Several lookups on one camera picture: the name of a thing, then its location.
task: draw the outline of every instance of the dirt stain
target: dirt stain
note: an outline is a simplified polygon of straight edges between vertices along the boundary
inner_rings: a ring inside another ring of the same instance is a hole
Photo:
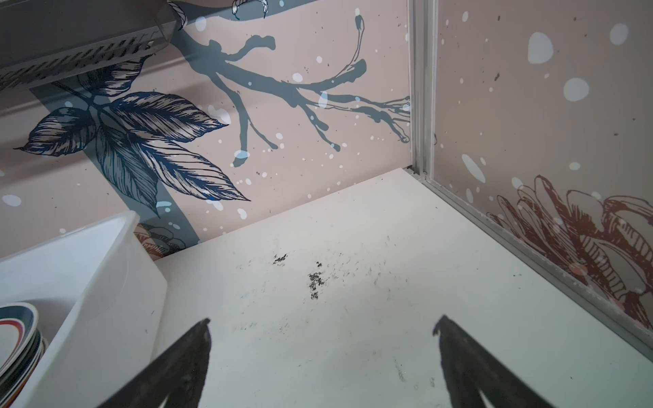
[[[397,363],[397,360],[394,360],[394,367],[397,369],[397,372],[399,373],[399,379],[402,381],[402,383],[406,382],[406,379],[404,378],[404,374],[402,373],[402,369],[399,368],[399,363]]]
[[[272,264],[273,265],[281,264],[287,257],[288,257],[288,254],[286,254],[286,255],[284,255],[282,257],[277,257],[277,259],[275,259]]]
[[[308,288],[311,290],[311,299],[317,299],[317,287],[325,284],[324,279],[322,279],[322,272],[309,274],[308,279],[311,280],[311,283],[308,285]]]

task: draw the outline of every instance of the leaf illustration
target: leaf illustration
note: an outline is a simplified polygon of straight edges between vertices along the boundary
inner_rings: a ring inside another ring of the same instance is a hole
[[[29,133],[22,151],[35,155],[69,155],[86,147],[95,137],[91,115],[78,108],[59,108],[43,118]]]
[[[79,74],[77,79],[87,91],[94,95],[115,97],[129,91],[146,59],[147,57],[143,57],[85,72]]]
[[[156,213],[157,176],[131,147],[127,134],[103,125],[98,132],[97,160],[118,191]]]
[[[134,146],[156,175],[183,194],[203,200],[245,200],[219,167],[168,140],[132,134]]]
[[[176,142],[190,142],[225,126],[192,102],[159,92],[130,93],[114,101],[111,109],[134,129]]]

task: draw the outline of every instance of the red flower drawing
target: red flower drawing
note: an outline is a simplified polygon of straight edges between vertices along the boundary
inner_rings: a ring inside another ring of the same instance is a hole
[[[150,258],[157,260],[186,248],[186,245],[167,228],[153,227],[149,224],[139,223],[134,229],[143,248],[150,254]]]
[[[543,176],[518,189],[517,207],[498,196],[488,217],[644,327],[653,328],[653,206],[632,196],[569,190],[564,201]]]

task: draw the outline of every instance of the plate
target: plate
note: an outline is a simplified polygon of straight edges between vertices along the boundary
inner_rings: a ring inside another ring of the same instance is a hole
[[[48,342],[40,335],[39,331],[37,331],[35,337],[38,338],[36,353],[28,360],[28,364],[22,366],[21,372],[18,373],[19,375],[15,378],[13,384],[4,395],[0,393],[0,408],[8,408],[9,405],[14,402],[16,397],[18,397],[18,394],[23,390],[27,380],[29,380],[29,376],[34,372],[34,369],[43,357],[43,354],[45,354]]]
[[[18,382],[25,370],[32,363],[34,356],[38,354],[41,343],[41,335],[37,330],[32,340],[25,350],[20,354],[16,361],[9,367],[9,369],[0,377],[0,400],[13,388]]]
[[[39,312],[29,303],[0,307],[0,377],[11,367],[32,340]]]

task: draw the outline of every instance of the plastic container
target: plastic container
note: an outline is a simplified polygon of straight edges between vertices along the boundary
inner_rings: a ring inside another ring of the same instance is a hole
[[[0,304],[37,307],[50,347],[12,408],[98,406],[151,360],[167,283],[125,212],[0,260]]]

